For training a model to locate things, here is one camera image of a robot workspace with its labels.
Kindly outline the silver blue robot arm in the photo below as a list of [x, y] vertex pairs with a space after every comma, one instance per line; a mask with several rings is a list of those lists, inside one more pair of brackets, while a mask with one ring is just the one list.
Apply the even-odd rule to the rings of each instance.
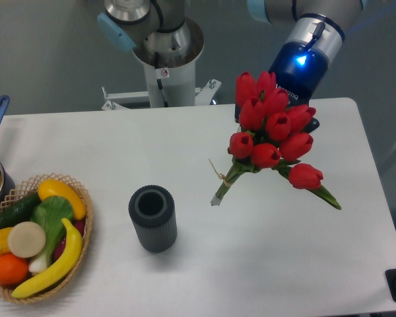
[[[270, 71], [291, 106], [310, 101], [364, 1], [248, 1], [255, 19], [291, 21], [294, 28]], [[98, 15], [105, 37], [143, 64], [153, 108], [211, 103], [218, 81], [195, 86], [195, 62], [204, 48], [199, 25], [185, 15], [183, 1], [106, 1]]]

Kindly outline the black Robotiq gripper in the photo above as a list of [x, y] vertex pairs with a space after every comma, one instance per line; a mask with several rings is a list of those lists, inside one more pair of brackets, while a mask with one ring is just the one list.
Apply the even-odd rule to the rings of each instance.
[[309, 104], [313, 92], [305, 86], [289, 84], [284, 81], [280, 75], [275, 72], [263, 71], [260, 76], [255, 79], [248, 71], [236, 77], [235, 82], [235, 122], [239, 122], [239, 116], [244, 102], [251, 97], [261, 97], [262, 101], [266, 96], [275, 90], [280, 90], [288, 97], [287, 110], [294, 106]]

